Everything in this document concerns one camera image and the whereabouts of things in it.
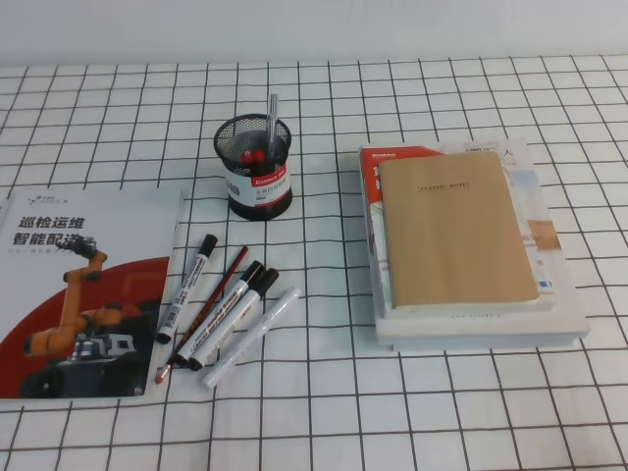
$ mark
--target kraft paper notebook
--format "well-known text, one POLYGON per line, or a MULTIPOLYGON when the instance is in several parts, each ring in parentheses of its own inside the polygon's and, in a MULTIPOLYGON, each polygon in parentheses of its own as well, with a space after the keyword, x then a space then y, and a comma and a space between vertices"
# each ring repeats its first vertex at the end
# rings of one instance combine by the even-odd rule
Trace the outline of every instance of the kraft paper notebook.
POLYGON ((395 307, 539 299, 496 153, 389 160, 380 173, 395 307))

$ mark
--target mesh pen holder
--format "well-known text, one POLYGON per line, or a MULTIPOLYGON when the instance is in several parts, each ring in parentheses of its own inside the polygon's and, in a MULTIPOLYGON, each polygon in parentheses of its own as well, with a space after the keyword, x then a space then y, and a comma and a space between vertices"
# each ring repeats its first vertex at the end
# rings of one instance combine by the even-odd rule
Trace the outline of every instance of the mesh pen holder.
POLYGON ((277 120, 271 157, 266 123, 266 115, 237 116, 220 126, 214 136, 214 149, 227 169, 229 205, 236 214, 251 221, 276 218, 292 203, 288 170, 290 130, 277 120), (262 160, 249 162, 260 155, 262 160))

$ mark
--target red pencil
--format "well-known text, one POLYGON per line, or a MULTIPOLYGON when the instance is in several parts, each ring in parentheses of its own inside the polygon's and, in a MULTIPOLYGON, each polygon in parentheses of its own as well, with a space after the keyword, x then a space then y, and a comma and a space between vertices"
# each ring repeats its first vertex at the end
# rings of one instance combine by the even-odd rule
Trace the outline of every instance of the red pencil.
POLYGON ((227 273, 225 273, 225 276, 223 277, 223 279, 220 280, 220 282, 218 283, 218 285, 216 286, 212 294, 209 296, 203 308, 200 310, 198 315, 192 321, 191 325, 187 329, 187 333, 183 336, 181 341, 177 344, 177 347, 175 348, 175 351, 173 352, 173 354, 170 355, 168 362, 164 365, 163 368, 160 368, 157 370, 157 376, 155 376, 155 383, 160 385, 166 379, 168 374, 171 372, 171 370, 173 369, 173 365, 175 364, 175 357, 177 356, 177 352, 180 350, 183 344, 190 337, 192 337, 192 335, 194 334, 194 331, 198 329, 198 326, 202 324, 202 322, 205 320, 207 315, 210 313, 210 311, 212 310, 212 306, 218 300, 218 297, 225 290, 225 286, 227 285, 229 278, 231 278, 232 275, 236 272, 237 266, 241 263, 242 259, 244 258, 244 255, 246 255, 246 252, 248 252, 248 247, 245 245, 237 254, 237 257, 232 262, 230 267, 227 269, 227 273))

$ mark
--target table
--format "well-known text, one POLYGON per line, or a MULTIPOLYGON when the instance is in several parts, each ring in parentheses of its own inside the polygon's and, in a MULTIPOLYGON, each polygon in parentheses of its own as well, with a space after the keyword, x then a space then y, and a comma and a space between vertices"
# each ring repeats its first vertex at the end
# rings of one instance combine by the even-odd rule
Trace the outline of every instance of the table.
POLYGON ((0 469, 626 469, 628 55, 0 69, 0 197, 176 186, 171 266, 211 232, 304 297, 214 392, 0 403, 0 469), (229 213, 212 136, 269 92, 295 199, 229 213), (396 354, 372 327, 356 149, 524 137, 591 333, 571 347, 396 354))

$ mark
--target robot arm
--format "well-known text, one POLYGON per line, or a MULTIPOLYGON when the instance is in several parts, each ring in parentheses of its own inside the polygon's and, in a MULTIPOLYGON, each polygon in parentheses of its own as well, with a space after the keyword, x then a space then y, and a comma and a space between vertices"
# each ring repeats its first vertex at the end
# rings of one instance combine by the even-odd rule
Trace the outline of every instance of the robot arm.
POLYGON ((68 284, 61 312, 59 327, 38 332, 26 339, 25 354, 30 356, 61 353, 71 347, 78 333, 91 325, 116 325, 121 312, 117 309, 102 308, 96 311, 79 313, 80 295, 83 282, 97 282, 102 275, 102 265, 107 255, 89 245, 82 237, 59 244, 59 248, 71 250, 88 261, 85 268, 66 272, 64 282, 68 284))

